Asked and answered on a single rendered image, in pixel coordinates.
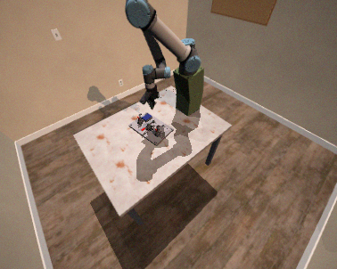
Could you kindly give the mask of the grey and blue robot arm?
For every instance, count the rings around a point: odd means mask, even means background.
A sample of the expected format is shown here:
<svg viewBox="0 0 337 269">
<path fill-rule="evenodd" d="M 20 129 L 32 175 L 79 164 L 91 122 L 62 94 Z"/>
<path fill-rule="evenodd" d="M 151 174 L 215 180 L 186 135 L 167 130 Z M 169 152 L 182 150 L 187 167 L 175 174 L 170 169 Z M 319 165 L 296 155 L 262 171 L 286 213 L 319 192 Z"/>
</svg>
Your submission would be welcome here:
<svg viewBox="0 0 337 269">
<path fill-rule="evenodd" d="M 154 79 L 171 77 L 170 67 L 166 65 L 159 42 L 177 57 L 181 75 L 190 76 L 201 66 L 199 60 L 201 58 L 195 49 L 194 40 L 192 38 L 180 40 L 157 17 L 157 11 L 148 3 L 148 0 L 126 0 L 125 12 L 129 23 L 143 31 L 156 63 L 155 69 L 152 65 L 143 66 L 144 84 L 147 89 L 155 87 Z"/>
</svg>

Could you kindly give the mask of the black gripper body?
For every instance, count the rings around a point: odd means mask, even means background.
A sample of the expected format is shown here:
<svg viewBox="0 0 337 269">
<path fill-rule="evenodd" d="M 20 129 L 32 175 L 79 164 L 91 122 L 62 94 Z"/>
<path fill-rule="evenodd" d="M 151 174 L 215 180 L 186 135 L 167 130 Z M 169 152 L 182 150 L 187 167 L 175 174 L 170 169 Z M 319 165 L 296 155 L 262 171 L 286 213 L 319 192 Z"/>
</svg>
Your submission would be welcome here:
<svg viewBox="0 0 337 269">
<path fill-rule="evenodd" d="M 158 96 L 159 92 L 157 91 L 157 85 L 155 85 L 155 89 L 147 89 L 147 91 L 151 91 L 152 92 L 152 95 L 150 96 L 150 98 L 148 99 L 148 101 L 151 101 L 152 102 L 152 99 L 156 100 L 158 98 L 160 98 L 160 96 Z"/>
</svg>

